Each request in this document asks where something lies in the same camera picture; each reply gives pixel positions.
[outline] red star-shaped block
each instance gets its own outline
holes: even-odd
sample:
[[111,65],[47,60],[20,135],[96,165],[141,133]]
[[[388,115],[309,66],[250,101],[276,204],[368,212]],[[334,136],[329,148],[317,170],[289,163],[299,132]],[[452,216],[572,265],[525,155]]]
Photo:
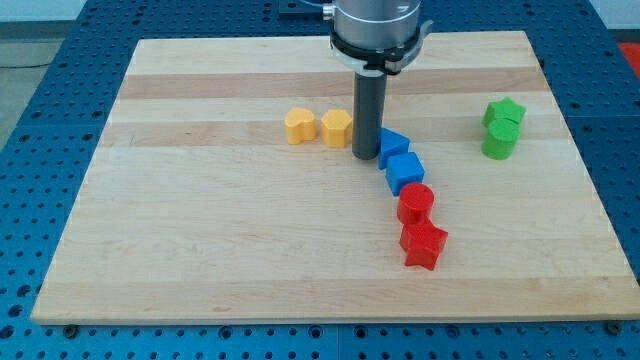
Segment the red star-shaped block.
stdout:
[[444,250],[448,232],[437,228],[429,221],[405,225],[400,236],[400,246],[407,253],[405,266],[421,265],[433,270],[438,256]]

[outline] red cylinder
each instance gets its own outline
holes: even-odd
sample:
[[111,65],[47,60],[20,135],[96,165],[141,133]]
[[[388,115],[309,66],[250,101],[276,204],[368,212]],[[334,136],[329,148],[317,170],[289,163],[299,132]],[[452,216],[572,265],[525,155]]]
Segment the red cylinder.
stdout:
[[435,196],[433,191],[421,183],[410,183],[400,190],[398,220],[404,225],[415,224],[431,216]]

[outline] yellow block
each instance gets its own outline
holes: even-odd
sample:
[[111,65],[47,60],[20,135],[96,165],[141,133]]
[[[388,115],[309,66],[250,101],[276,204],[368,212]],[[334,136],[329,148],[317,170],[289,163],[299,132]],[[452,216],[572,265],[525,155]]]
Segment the yellow block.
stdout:
[[316,138],[316,117],[310,110],[294,107],[284,119],[287,127],[287,142],[291,145],[300,144]]
[[328,147],[343,148],[351,143],[353,119],[345,110],[329,110],[322,117],[322,140]]

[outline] green star-shaped block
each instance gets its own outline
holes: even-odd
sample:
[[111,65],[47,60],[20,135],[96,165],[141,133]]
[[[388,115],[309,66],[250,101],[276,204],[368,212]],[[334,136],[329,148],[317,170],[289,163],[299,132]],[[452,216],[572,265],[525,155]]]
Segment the green star-shaped block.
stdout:
[[489,127],[489,124],[496,119],[507,119],[520,125],[526,111],[526,107],[518,105],[509,97],[500,101],[490,102],[484,114],[484,119],[482,119],[482,125]]

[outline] wood grain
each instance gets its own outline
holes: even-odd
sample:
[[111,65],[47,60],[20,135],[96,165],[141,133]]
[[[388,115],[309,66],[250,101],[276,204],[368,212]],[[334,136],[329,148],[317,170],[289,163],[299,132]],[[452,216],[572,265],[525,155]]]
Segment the wood grain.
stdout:
[[[432,218],[450,234],[434,272],[403,265],[397,200],[375,162],[319,139],[286,144],[291,107],[351,109],[352,74],[326,44],[141,41],[32,318],[640,316],[638,285],[524,33],[434,34],[389,86],[384,124],[412,139],[436,193]],[[504,96],[528,112],[513,156],[493,161],[481,118]]]

